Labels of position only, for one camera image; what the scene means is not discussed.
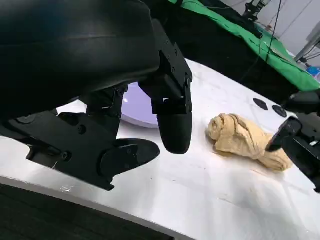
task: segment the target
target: yellow towel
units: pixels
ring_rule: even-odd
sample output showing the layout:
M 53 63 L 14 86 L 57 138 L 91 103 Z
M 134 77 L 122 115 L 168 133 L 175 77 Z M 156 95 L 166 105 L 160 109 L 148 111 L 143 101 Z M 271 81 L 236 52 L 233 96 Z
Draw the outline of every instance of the yellow towel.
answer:
M 236 114 L 222 113 L 213 118 L 206 133 L 216 141 L 215 149 L 218 151 L 258 160 L 265 167 L 276 171 L 284 171 L 292 166 L 291 160 L 282 149 L 275 152 L 265 151 L 272 134 L 265 133 L 253 122 Z

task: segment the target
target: white table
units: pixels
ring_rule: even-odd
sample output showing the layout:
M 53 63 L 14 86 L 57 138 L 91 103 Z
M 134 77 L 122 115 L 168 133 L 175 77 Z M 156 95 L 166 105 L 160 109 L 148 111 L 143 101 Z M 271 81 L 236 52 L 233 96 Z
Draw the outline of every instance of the white table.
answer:
M 29 148 L 0 138 L 0 183 L 42 193 L 161 231 L 178 239 L 320 239 L 320 197 L 296 168 L 272 173 L 241 157 L 214 154 L 210 119 L 235 113 L 275 132 L 285 120 L 272 102 L 229 78 L 188 61 L 193 72 L 193 129 L 187 154 L 167 152 L 157 129 L 122 123 L 119 138 L 157 143 L 160 156 L 114 178 L 108 192 L 25 160 Z M 264 100 L 269 111 L 258 108 Z

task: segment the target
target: black cable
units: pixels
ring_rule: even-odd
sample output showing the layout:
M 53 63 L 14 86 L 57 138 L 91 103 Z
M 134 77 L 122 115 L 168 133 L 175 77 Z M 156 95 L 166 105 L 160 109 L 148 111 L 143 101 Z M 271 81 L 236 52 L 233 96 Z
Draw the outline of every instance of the black cable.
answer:
M 255 65 L 258 63 L 259 58 L 260 58 L 260 53 L 261 53 L 261 44 L 262 44 L 262 39 L 260 39 L 260 45 L 259 45 L 259 53 L 258 53 L 258 57 L 256 58 L 256 60 L 254 61 L 254 63 L 251 65 L 251 67 L 249 67 L 248 71 L 246 71 L 246 73 L 243 75 L 243 77 L 240 79 L 240 83 L 246 78 L 246 76 L 251 72 L 251 70 L 255 67 Z
M 280 12 L 282 11 L 282 9 L 285 7 L 285 5 L 287 4 L 288 0 L 285 0 L 285 2 L 282 4 L 282 7 L 280 9 Z M 277 14 L 275 14 L 272 18 L 271 21 L 269 22 L 268 25 L 270 25 L 272 23 L 272 21 L 275 19 L 275 17 L 277 16 Z
M 320 51 L 312 53 L 311 55 L 305 56 L 305 58 L 308 59 L 308 58 L 313 57 L 313 56 L 318 55 L 318 54 L 320 54 Z
M 313 57 L 308 57 L 308 58 L 306 58 L 307 60 L 311 60 L 311 59 L 315 59 L 315 58 L 317 58 L 317 57 L 319 57 L 320 56 L 320 52 L 318 52 L 318 54 L 316 54 L 315 56 L 313 56 Z
M 195 1 L 186 1 L 186 2 L 183 2 L 183 3 L 181 4 L 181 7 L 182 7 L 184 4 L 193 3 L 193 4 L 196 4 L 196 5 L 200 6 L 200 7 L 208 8 L 208 9 L 232 9 L 233 7 L 238 6 L 238 5 L 240 5 L 240 4 L 242 4 L 242 3 L 246 2 L 246 1 L 247 1 L 247 0 L 242 0 L 241 2 L 238 2 L 238 3 L 236 3 L 236 4 L 232 5 L 232 6 L 227 6 L 227 7 L 205 6 L 205 5 L 203 5 L 203 4 L 199 4 L 198 2 L 195 2 Z
M 307 56 L 309 53 L 311 53 L 312 50 L 315 49 L 315 47 L 316 47 L 318 44 L 320 44 L 320 40 L 311 48 L 310 51 L 308 51 L 308 52 L 307 52 L 305 55 L 303 55 L 303 56 L 305 57 L 305 56 Z
M 273 29 L 273 33 L 272 33 L 272 37 L 271 37 L 271 41 L 270 41 L 269 51 L 268 51 L 268 53 L 267 53 L 267 55 L 266 55 L 266 59 L 265 59 L 265 62 L 266 62 L 267 64 L 268 64 L 268 60 L 269 60 L 269 55 L 270 55 L 270 50 L 271 50 L 272 42 L 273 42 L 274 37 L 275 37 L 276 27 L 277 27 L 277 23 L 278 23 L 279 14 L 280 14 L 281 3 L 282 3 L 282 0 L 280 0 L 280 3 L 279 3 L 279 8 L 278 8 L 278 12 L 277 12 L 277 14 L 276 14 L 274 29 Z

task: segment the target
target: bolt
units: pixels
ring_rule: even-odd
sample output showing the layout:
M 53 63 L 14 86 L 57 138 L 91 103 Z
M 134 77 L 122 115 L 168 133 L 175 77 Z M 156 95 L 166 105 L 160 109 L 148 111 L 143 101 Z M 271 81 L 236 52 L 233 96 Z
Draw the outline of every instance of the bolt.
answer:
M 67 151 L 61 153 L 61 159 L 65 162 L 69 161 L 71 158 L 71 154 Z
M 78 133 L 79 133 L 80 135 L 85 134 L 86 131 L 87 131 L 87 128 L 86 128 L 85 125 L 80 125 L 80 126 L 78 126 Z

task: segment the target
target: white wall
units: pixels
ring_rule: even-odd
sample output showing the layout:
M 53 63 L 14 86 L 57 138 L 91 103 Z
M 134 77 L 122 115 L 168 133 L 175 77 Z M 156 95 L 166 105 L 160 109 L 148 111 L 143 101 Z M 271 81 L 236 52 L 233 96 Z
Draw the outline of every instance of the white wall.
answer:
M 225 4 L 232 6 L 241 0 L 221 0 Z M 275 33 L 280 37 L 281 42 L 293 54 L 297 54 L 308 43 L 306 40 L 312 29 L 320 22 L 320 0 L 313 2 L 304 10 L 295 23 L 284 33 L 290 23 L 299 15 L 310 0 L 282 0 L 284 5 L 279 14 Z M 268 25 L 274 15 L 277 14 L 280 0 L 271 0 L 271 2 L 262 9 L 258 15 L 258 22 Z M 243 14 L 245 3 L 235 6 L 234 9 Z M 271 22 L 274 27 L 276 18 Z M 320 57 L 310 61 L 313 65 L 320 66 Z

